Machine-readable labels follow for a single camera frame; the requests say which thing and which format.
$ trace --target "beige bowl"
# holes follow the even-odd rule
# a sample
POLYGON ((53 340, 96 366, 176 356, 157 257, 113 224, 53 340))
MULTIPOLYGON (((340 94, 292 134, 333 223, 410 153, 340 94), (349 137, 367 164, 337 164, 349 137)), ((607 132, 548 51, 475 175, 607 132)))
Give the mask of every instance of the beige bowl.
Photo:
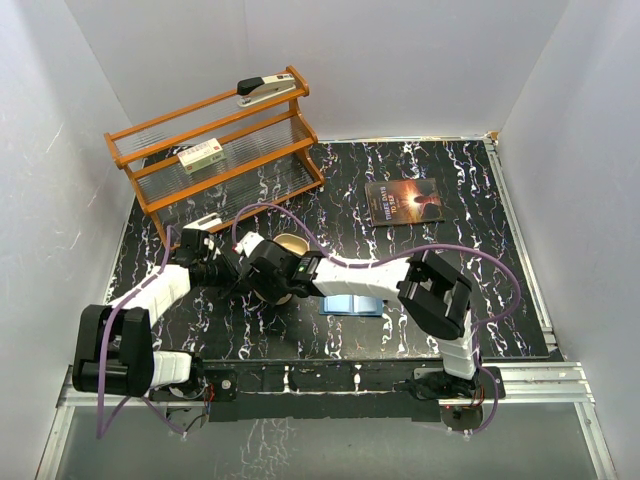
MULTIPOLYGON (((309 242, 307 242, 304 238, 298 237, 297 235, 293 235, 291 233, 281 233, 280 235, 275 237, 273 241, 278 245, 286 248, 290 252, 293 252, 296 255, 300 256, 304 255, 310 250, 309 242)), ((260 300, 264 301, 264 298, 262 298, 258 292, 256 292, 256 295, 260 300)), ((293 295, 291 295, 290 293, 285 295, 277 301, 276 305, 283 305, 287 303, 289 300, 291 300, 292 296, 293 295)))

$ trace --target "white wall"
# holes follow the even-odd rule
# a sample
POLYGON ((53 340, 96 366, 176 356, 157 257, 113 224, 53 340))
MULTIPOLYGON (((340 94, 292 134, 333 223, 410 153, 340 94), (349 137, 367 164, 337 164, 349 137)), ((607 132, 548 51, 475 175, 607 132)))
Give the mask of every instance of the white wall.
POLYGON ((130 123, 62 0, 0 18, 0 477, 24 479, 131 207, 102 137, 130 123))
POLYGON ((321 138, 504 125, 566 0, 66 0, 136 123, 293 64, 321 138))
POLYGON ((621 478, 640 419, 640 3, 573 1, 500 135, 562 351, 580 360, 621 478))

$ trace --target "shelf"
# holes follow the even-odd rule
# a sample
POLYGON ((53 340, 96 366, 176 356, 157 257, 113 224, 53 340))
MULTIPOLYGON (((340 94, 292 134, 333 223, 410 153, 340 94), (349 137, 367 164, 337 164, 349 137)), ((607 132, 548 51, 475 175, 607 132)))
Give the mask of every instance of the shelf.
POLYGON ((271 202, 282 202, 324 183, 308 155, 317 137, 297 101, 308 95, 309 87, 293 67, 285 72, 294 76, 294 90, 253 107, 239 107, 240 97, 230 90, 122 132, 105 134, 114 162, 125 170, 142 210, 153 219, 163 242, 166 224, 175 221, 174 226, 181 228, 185 205, 215 208, 203 210, 202 215, 220 213, 224 224, 211 231, 224 228, 240 208, 262 198, 259 182, 276 175, 275 165, 280 169, 278 178, 287 185, 274 190, 278 195, 265 197, 271 202), (187 174, 177 152, 214 137, 226 158, 187 174), (246 201, 208 202, 215 197, 213 192, 227 190, 246 201))

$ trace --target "stapler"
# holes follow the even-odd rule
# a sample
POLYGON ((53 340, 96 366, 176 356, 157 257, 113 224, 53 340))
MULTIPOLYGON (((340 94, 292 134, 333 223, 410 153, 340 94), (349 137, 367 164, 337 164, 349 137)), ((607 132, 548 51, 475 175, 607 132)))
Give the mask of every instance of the stapler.
POLYGON ((257 105, 270 98, 290 92, 295 88, 296 81, 290 73, 240 80, 236 93, 241 95, 242 98, 238 100, 238 106, 246 108, 257 105))

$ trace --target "wooden frame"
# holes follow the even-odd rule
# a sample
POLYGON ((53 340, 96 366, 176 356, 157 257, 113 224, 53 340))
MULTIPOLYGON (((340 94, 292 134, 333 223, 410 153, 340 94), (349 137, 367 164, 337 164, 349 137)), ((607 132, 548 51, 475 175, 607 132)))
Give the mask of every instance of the wooden frame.
MULTIPOLYGON (((208 107, 210 105, 214 105, 223 100, 227 100, 236 95, 235 90, 229 90, 228 92, 222 93, 215 97, 208 98, 201 102, 195 103, 193 105, 189 105, 187 107, 181 108, 171 113, 167 113, 153 120, 149 120, 147 122, 143 122, 139 125, 133 126, 126 130, 122 130, 121 132, 109 134, 105 133, 105 141, 107 143, 107 147, 109 148, 109 152, 113 157, 115 164, 119 169, 124 170, 129 180, 131 181, 131 185, 133 186, 133 190, 136 194, 138 202, 142 208, 142 211, 149 215, 158 230, 158 233, 162 239, 162 242, 166 245, 166 237, 162 222, 158 216, 158 211, 163 208, 168 207, 176 202, 184 200, 192 195, 200 193, 204 190, 207 190, 211 187, 219 185, 223 182, 226 182, 232 178, 238 177, 239 175, 243 175, 251 170, 264 166, 270 162, 276 161, 279 158, 282 158, 286 155, 294 154, 298 160, 302 163, 305 169, 309 172, 313 181, 305 185, 304 187, 292 192, 288 195, 279 197, 273 200, 273 203, 281 203, 289 198, 298 195, 304 191, 307 191, 311 188, 315 188, 319 185, 324 184, 325 179, 322 175, 322 172, 316 167, 309 156, 309 147, 318 141, 318 137, 315 132, 311 128, 311 126, 307 123, 307 121, 302 116, 300 112, 300 107, 298 105, 298 97, 307 96, 309 94, 309 85, 306 80, 298 73, 298 71, 292 66, 288 66, 284 72, 279 73, 290 73, 294 76, 296 81, 296 88, 292 91, 282 94, 280 96, 274 97, 262 103, 259 103, 253 107, 248 107, 246 109, 240 109, 239 111, 225 116, 223 118, 216 119, 215 121, 206 123, 204 125, 200 125, 196 128, 188 130, 184 133, 180 133, 178 135, 173 135, 170 138, 162 139, 151 145, 144 145, 136 151, 126 154, 121 154, 118 149, 117 142, 119 140, 125 139, 132 135, 139 134, 149 128, 157 127, 162 125, 165 122, 173 120, 178 117, 187 116, 190 113, 196 112, 202 108, 208 107), (177 155, 170 156, 164 160, 160 160, 152 165, 142 166, 137 170, 132 170, 131 164, 133 162, 143 160, 149 155, 153 155, 158 152, 162 152, 170 149, 171 147, 181 144, 187 140, 192 138, 199 137, 203 134, 213 132, 214 130, 220 129, 226 126, 232 126, 234 122, 243 119, 249 119, 252 115, 258 114, 260 112, 264 112, 272 107, 288 102, 289 108, 287 111, 274 115, 266 120, 261 120, 253 125, 240 128, 236 131, 232 131, 232 133, 228 133, 222 137, 218 138, 218 142, 221 145, 225 145, 227 143, 236 141, 242 137, 251 135, 259 130, 269 128, 274 126, 280 122, 290 122, 291 128, 296 128, 297 132, 303 132, 303 138, 295 141, 286 146, 282 146, 277 150, 270 152, 266 155, 262 155, 258 158, 253 158, 247 162, 243 162, 238 166, 230 168, 229 170, 212 177, 209 177, 203 181, 200 181, 194 185, 190 185, 187 188, 183 188, 178 192, 173 192, 165 195, 160 199, 156 199, 154 201, 147 201, 144 196, 143 188, 141 188, 139 181, 143 178, 146 178, 150 175, 154 175, 158 172, 161 172, 163 169, 171 167, 177 163, 179 163, 179 159, 177 155)), ((247 218, 255 213, 261 211, 263 209, 257 209, 251 212, 246 213, 242 216, 242 218, 247 218)), ((222 225, 218 225, 211 229, 211 231, 217 231, 222 228, 228 227, 232 222, 228 221, 223 223, 222 225)))

